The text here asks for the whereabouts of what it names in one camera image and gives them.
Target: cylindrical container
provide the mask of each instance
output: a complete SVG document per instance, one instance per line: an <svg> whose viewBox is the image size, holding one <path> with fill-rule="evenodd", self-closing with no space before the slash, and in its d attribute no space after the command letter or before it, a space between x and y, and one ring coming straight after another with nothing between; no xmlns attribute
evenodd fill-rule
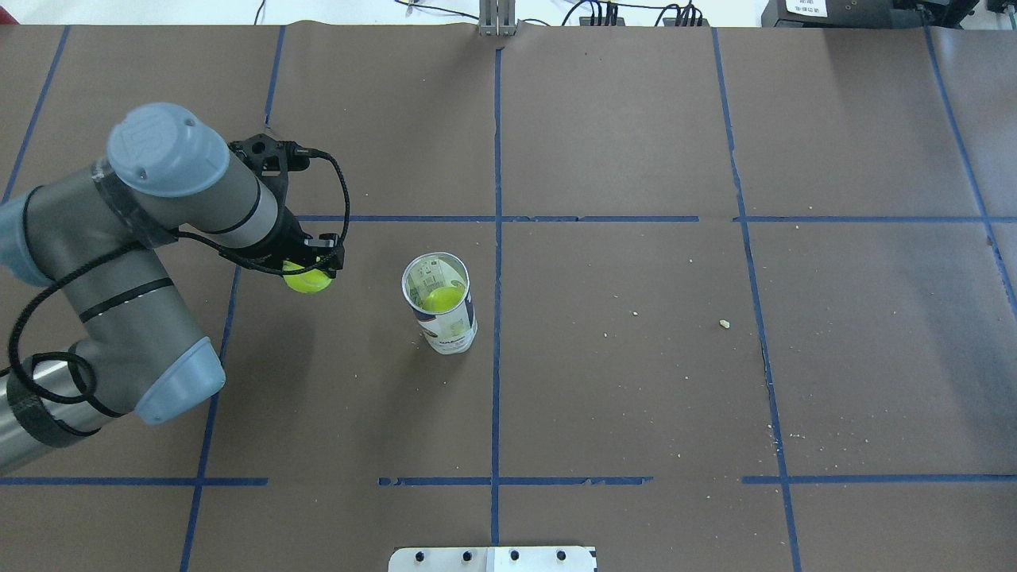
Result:
<svg viewBox="0 0 1017 572"><path fill-rule="evenodd" d="M450 354L470 349L477 335L477 317L463 261L448 252L418 256L403 272L403 296L434 351Z"/></svg>

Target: red object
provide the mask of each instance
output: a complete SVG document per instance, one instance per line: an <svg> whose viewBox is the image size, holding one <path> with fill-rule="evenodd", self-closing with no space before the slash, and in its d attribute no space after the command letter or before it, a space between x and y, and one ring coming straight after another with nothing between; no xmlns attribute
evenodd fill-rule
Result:
<svg viewBox="0 0 1017 572"><path fill-rule="evenodd" d="M3 6L0 6L0 23L17 23L17 20L10 15L10 12L4 10Z"/></svg>

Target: light blue joint cap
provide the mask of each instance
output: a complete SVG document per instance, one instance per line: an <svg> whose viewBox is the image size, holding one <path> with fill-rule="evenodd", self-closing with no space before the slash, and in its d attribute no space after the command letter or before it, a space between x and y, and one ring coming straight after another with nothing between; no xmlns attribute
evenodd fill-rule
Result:
<svg viewBox="0 0 1017 572"><path fill-rule="evenodd" d="M106 155L131 188L165 198L201 192L230 166L223 137L172 103L151 103L128 113L110 132Z"/></svg>
<svg viewBox="0 0 1017 572"><path fill-rule="evenodd" d="M38 286L51 286L53 281L46 278L36 266L28 251L28 240L24 236L24 207L28 195L23 194L0 207L0 265L10 269L14 278Z"/></svg>
<svg viewBox="0 0 1017 572"><path fill-rule="evenodd" d="M226 385L226 373L208 338L201 338L156 380L134 407L149 425L187 411Z"/></svg>

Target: can rim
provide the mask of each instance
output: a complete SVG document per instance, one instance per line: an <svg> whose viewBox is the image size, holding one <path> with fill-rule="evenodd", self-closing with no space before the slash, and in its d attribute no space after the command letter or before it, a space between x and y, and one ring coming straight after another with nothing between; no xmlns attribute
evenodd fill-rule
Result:
<svg viewBox="0 0 1017 572"><path fill-rule="evenodd" d="M423 259L426 259L427 256L436 256L436 255L448 256L450 259L453 259L457 263L459 263L459 266L463 267L463 274L466 275L463 277L466 279L466 290L463 292L462 299L460 299L455 306L444 311L435 312L426 310L418 306L416 303L413 302L413 300L410 299L410 293L406 291L406 279L410 276L410 269L416 266L417 263L422 261ZM426 313L427 316L444 316L446 313L451 313L459 309L459 306L463 305L463 303L466 301L466 298L470 296L470 271L466 268L466 263L464 263L462 259L460 259L456 254L453 254L452 252L445 252L445 251L427 252L426 254L420 254L416 259L413 259L413 262L411 262L406 266L406 270L403 271L403 280L399 287L403 290L403 298L406 299L407 303L409 303L410 306L413 307L413 309L419 311L420 313Z"/></svg>

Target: can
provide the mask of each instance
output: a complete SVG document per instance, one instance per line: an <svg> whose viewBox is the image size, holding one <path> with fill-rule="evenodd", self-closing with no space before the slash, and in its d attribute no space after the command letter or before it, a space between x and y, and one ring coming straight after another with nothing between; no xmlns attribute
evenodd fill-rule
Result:
<svg viewBox="0 0 1017 572"><path fill-rule="evenodd" d="M434 351L447 355L470 349L477 317L463 261L448 252L417 256L403 272L403 297Z"/></svg>

